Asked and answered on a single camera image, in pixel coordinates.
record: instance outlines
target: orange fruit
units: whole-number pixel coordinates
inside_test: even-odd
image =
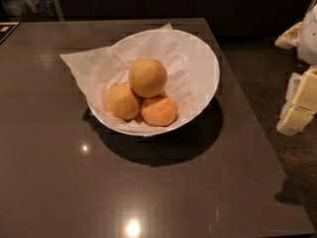
[[[104,107],[115,117],[131,120],[140,113],[141,97],[131,89],[129,84],[117,84],[108,90]]]
[[[168,126],[178,117],[178,107],[171,97],[158,95],[143,100],[141,114],[150,125]]]
[[[157,59],[137,59],[130,67],[129,83],[141,97],[155,97],[163,92],[167,83],[166,68]]]

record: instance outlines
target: glossy table surface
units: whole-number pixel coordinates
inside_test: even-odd
[[[166,23],[214,51],[217,94],[176,131],[113,132],[93,117],[59,54]],[[0,85],[0,237],[315,232],[204,19],[21,23],[0,46]]]

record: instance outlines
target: cabinet door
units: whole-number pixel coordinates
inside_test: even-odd
[[[144,0],[146,17],[192,17],[194,0]]]
[[[234,36],[265,36],[273,26],[283,0],[240,0]]]
[[[240,0],[196,0],[195,17],[205,17],[215,36],[230,36]]]
[[[281,35],[294,24],[302,21],[311,1],[312,0],[283,0],[270,33],[275,36]]]
[[[143,17],[143,0],[101,0],[104,16]]]
[[[59,0],[65,17],[102,17],[101,0]]]

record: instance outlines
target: floor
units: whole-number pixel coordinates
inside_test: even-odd
[[[276,131],[288,80],[309,65],[297,58],[296,49],[278,48],[274,41],[220,41],[219,45],[317,230],[317,119],[292,137]]]

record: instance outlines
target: table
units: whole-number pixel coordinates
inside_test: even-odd
[[[167,134],[109,130],[59,54],[111,46],[166,23],[216,54],[214,99]],[[1,237],[315,233],[202,18],[21,23],[0,46],[0,82]]]

